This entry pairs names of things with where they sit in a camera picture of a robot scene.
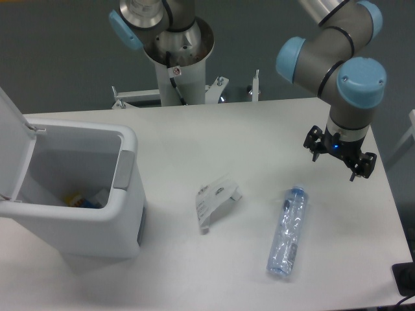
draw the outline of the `white table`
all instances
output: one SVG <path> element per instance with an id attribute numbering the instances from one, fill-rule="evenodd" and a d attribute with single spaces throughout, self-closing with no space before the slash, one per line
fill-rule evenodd
<path id="1" fill-rule="evenodd" d="M 139 140 L 148 199 L 132 260 L 61 255 L 0 220 L 1 310 L 334 310 L 401 299 L 391 265 L 411 261 L 378 157 L 370 179 L 302 146 L 329 106 L 314 99 L 71 113 L 41 117 L 125 124 Z M 372 131 L 364 152 L 379 154 Z M 229 173 L 243 198 L 200 235 L 199 186 Z M 266 273 L 283 192 L 310 205 L 292 277 Z"/>

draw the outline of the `gray floor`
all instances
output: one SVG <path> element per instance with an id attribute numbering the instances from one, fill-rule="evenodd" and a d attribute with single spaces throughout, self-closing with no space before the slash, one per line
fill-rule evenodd
<path id="1" fill-rule="evenodd" d="M 360 53 L 388 72 L 386 97 L 373 122 L 381 157 L 410 126 L 415 73 L 415 1 L 373 0 L 384 28 Z M 27 1 L 0 4 L 0 86 L 23 113 L 109 109 L 110 87 L 156 89 L 143 51 L 129 51 L 115 37 L 108 13 L 118 0 Z M 275 72 L 281 46 L 293 36 L 313 38 L 318 27 L 293 0 L 196 0 L 197 14 L 215 33 L 207 83 L 231 80 L 229 101 L 245 101 L 255 70 L 261 100 L 311 97 Z M 405 228 L 415 227 L 415 147 L 388 172 Z"/>

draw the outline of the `black cable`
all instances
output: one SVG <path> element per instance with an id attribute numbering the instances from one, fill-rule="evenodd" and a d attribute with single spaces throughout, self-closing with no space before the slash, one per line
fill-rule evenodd
<path id="1" fill-rule="evenodd" d="M 170 63 L 170 57 L 171 57 L 171 53 L 169 51 L 166 52 L 166 66 L 167 69 L 171 68 L 171 63 Z M 170 78 L 170 83 L 171 86 L 174 88 L 174 90 L 176 91 L 177 96 L 179 97 L 180 102 L 182 103 L 183 106 L 188 106 L 187 102 L 184 100 L 182 94 L 180 93 L 179 88 L 177 87 L 176 81 L 174 80 L 174 77 Z"/>
<path id="2" fill-rule="evenodd" d="M 412 294 L 412 295 L 406 296 L 405 298 L 403 298 L 402 300 L 400 300 L 400 302 L 398 302 L 398 303 L 394 306 L 394 308 L 392 309 L 392 311 L 399 310 L 399 306 L 400 306 L 402 303 L 404 303 L 406 300 L 411 299 L 412 297 L 415 297 L 415 294 Z"/>

